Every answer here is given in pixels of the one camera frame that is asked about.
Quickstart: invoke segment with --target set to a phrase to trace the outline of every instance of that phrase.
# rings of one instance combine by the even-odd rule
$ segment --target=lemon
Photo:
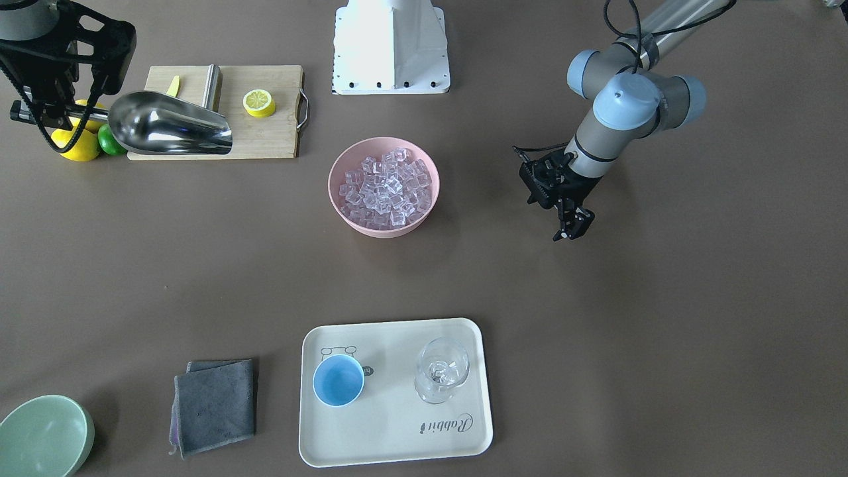
[[[57,129],[56,131],[53,131],[50,138],[57,146],[63,148],[65,144],[70,141],[73,135],[73,131]],[[84,130],[82,135],[80,135],[80,139],[76,141],[76,144],[74,144],[74,147],[70,148],[70,151],[62,153],[62,157],[65,159],[76,160],[78,162],[85,162],[96,158],[98,154],[100,154],[100,144],[98,144],[97,135],[93,132]]]
[[[88,104],[88,100],[87,99],[77,99],[76,103],[85,106],[86,104]],[[95,106],[100,108],[100,109],[106,109],[106,106],[103,106],[100,103],[95,104]],[[70,118],[70,124],[73,127],[76,127],[76,125],[80,124],[80,118]],[[89,119],[86,122],[86,131],[90,131],[90,132],[97,134],[97,132],[100,130],[100,126],[102,126],[102,125],[103,125],[103,123],[100,122],[100,121],[92,121],[91,119]]]
[[[276,111],[276,103],[271,94],[264,89],[254,89],[244,95],[244,109],[254,118],[266,118]]]

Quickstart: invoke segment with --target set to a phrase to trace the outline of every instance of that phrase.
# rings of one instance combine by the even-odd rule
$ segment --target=green bowl
[[[72,475],[94,442],[88,412],[65,396],[40,396],[0,423],[0,475]]]

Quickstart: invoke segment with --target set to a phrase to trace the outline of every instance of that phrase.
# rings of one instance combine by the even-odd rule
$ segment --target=green lime
[[[126,152],[124,146],[121,146],[118,141],[115,141],[108,124],[104,124],[98,129],[98,143],[100,143],[100,149],[109,155],[121,155]]]

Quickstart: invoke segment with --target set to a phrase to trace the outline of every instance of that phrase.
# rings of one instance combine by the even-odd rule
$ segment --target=white tray
[[[448,336],[468,350],[471,371],[453,398],[427,404],[416,393],[416,358]],[[360,397],[329,407],[312,390],[315,368],[346,353],[373,374]],[[320,326],[304,339],[300,373],[300,457],[335,467],[438,457],[474,456],[492,443],[492,412],[480,328],[467,318]]]

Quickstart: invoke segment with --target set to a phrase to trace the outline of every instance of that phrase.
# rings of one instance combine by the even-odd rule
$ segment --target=light blue cup
[[[82,406],[65,396],[37,397],[0,423],[0,475],[72,475],[93,442],[94,422]]]
[[[332,355],[321,362],[312,377],[315,396],[328,406],[347,406],[360,396],[365,372],[360,362],[348,355]]]

